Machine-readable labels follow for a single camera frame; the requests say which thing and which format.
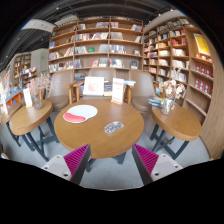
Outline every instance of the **round wooden table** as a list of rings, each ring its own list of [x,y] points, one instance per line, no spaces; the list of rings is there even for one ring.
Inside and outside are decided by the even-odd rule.
[[[15,136],[12,131],[10,130],[9,127],[9,121],[11,120],[12,116],[16,113],[17,110],[19,110],[22,107],[22,103],[16,103],[14,105],[12,105],[11,107],[9,107],[8,109],[8,114],[3,114],[2,115],[2,119],[1,119],[1,123],[6,124],[9,133],[11,134],[13,140],[15,140],[15,142],[17,143],[17,145],[20,147],[21,145],[19,144],[19,136]]]
[[[111,99],[80,100],[77,103],[64,108],[56,117],[54,127],[61,144],[70,151],[83,145],[90,144],[90,158],[101,159],[118,156],[129,150],[142,134],[144,121],[141,114],[132,106],[124,103],[117,105],[111,103]],[[95,117],[83,123],[69,123],[63,119],[63,115],[69,108],[77,105],[91,105],[97,108]],[[119,121],[124,127],[107,134],[104,127]]]
[[[171,110],[169,115],[162,114],[161,108],[152,106],[152,118],[156,122],[156,126],[150,139],[157,140],[152,151],[155,152],[164,148],[173,159],[176,159],[180,155],[189,141],[197,139],[201,133],[201,124],[199,120],[190,111],[178,105],[175,105],[174,110]],[[160,136],[157,136],[156,133],[159,127],[163,130]],[[164,143],[162,138],[166,132],[174,137]],[[171,144],[174,138],[179,138],[185,141],[176,153],[168,147],[168,144]]]
[[[59,141],[57,139],[57,136],[55,135],[54,126],[50,119],[50,115],[53,111],[52,103],[48,100],[43,100],[42,103],[43,107],[40,110],[35,109],[34,106],[29,108],[22,107],[12,116],[9,125],[12,133],[14,135],[21,135],[31,151],[35,151],[36,149],[39,154],[46,161],[48,161],[49,159],[44,154],[43,143],[47,143],[50,141]],[[45,121],[47,121],[48,123],[52,136],[44,139],[43,137],[45,137],[45,135],[41,130],[40,125]],[[35,128],[38,128],[40,131],[39,141],[35,141],[31,135],[31,131],[33,131]]]

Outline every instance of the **bookshelf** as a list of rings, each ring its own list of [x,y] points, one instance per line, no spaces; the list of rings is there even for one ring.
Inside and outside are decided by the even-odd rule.
[[[15,57],[14,60],[14,71],[13,71],[13,80],[14,86],[19,84],[19,75],[21,74],[22,77],[22,86],[25,86],[27,83],[30,82],[32,78],[37,76],[37,72],[31,72],[31,76],[29,77],[29,73],[24,73],[24,69],[30,69],[31,64],[31,54],[22,54]]]
[[[98,36],[105,39],[92,39],[94,34],[99,34]],[[104,58],[107,59],[107,63],[104,65],[106,67],[110,67],[111,63],[122,62],[123,67],[114,67],[117,77],[128,79],[132,61],[137,62],[138,70],[145,68],[143,41],[143,22],[140,20],[115,16],[81,18],[52,31],[52,38],[49,42],[49,73],[70,69],[73,73],[88,75],[93,61],[98,60],[99,66],[100,59]],[[72,47],[74,50],[65,56],[66,51]],[[81,53],[76,52],[78,47],[82,49],[85,47],[86,50]],[[94,48],[94,52],[88,53],[89,48]],[[140,55],[135,55],[135,50],[139,50]],[[57,54],[56,58],[50,58],[52,53]]]
[[[212,100],[211,90],[213,88],[213,77],[204,74],[205,72],[198,71],[198,67],[196,66],[200,66],[200,68],[204,67],[204,70],[210,70],[211,73],[213,73],[213,66],[211,60],[196,57],[196,53],[199,52],[193,35],[194,33],[203,36],[195,23],[187,17],[175,17],[153,27],[149,31],[148,71],[155,80],[154,87],[158,87],[159,79],[163,78],[163,81],[171,79],[173,67],[178,67],[174,60],[184,62],[184,68],[181,68],[180,72],[185,75],[186,83],[179,80],[176,81],[177,83],[184,84],[186,93],[184,96],[176,99],[175,102],[191,111],[198,118],[203,128]],[[170,55],[161,55],[160,52],[164,50],[168,50]],[[181,50],[185,52],[184,55],[177,54]],[[168,65],[160,64],[160,59],[166,60]],[[160,69],[165,71],[165,75],[164,73],[160,74]],[[203,91],[203,88],[200,89],[199,86],[195,86],[197,79],[201,83],[203,82],[203,85],[207,85],[207,93]]]

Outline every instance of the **framed picture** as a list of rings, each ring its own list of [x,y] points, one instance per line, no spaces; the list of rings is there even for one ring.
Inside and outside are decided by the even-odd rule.
[[[202,35],[197,33],[194,33],[193,35],[197,43],[198,52],[200,54],[210,55],[208,45],[206,44],[205,39],[202,37]]]
[[[104,77],[85,77],[83,95],[103,96]]]

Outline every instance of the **glass vase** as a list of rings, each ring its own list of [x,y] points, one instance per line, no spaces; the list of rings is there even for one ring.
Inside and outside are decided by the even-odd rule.
[[[162,104],[162,109],[161,109],[161,113],[164,115],[169,115],[170,114],[170,110],[171,107],[174,104],[174,98],[173,99],[168,99],[167,97],[165,97],[163,104]]]
[[[32,94],[33,105],[36,110],[40,110],[43,107],[43,104],[40,100],[39,93]]]

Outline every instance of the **floor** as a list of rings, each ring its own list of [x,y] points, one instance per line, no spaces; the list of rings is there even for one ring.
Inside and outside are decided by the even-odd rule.
[[[54,122],[57,114],[58,112],[53,112],[51,114],[52,122]],[[142,116],[144,118],[144,131],[137,144],[150,150],[155,144],[155,140],[151,141],[149,139],[149,136],[155,126],[155,122],[153,121],[151,115],[143,114]],[[46,136],[51,135],[46,124],[42,124],[41,128]],[[32,135],[34,136],[34,139],[38,140],[38,129],[32,131]],[[170,137],[171,136],[169,134],[166,134],[164,138],[169,139]],[[0,126],[0,141],[3,145],[5,154],[13,161],[34,165],[39,168],[46,163],[36,151],[30,151],[21,137],[19,139],[21,147],[18,147],[16,142],[12,140],[6,125]],[[183,141],[180,139],[175,139],[170,147],[172,147],[175,152],[180,147],[182,142]],[[53,158],[55,155],[64,156],[68,153],[69,151],[60,143],[50,142],[45,145],[45,155],[49,159]],[[166,153],[166,151],[161,150],[157,152],[157,154],[161,153]],[[176,159],[176,162],[185,168],[190,165],[207,162],[208,160],[208,152],[201,139],[198,138],[188,144],[185,150]],[[96,160],[92,165],[92,170],[89,173],[86,171],[84,172],[80,186],[91,189],[123,190],[140,188],[143,186],[143,183],[130,149],[127,151],[124,163],[122,165],[118,164],[117,160],[113,158]]]

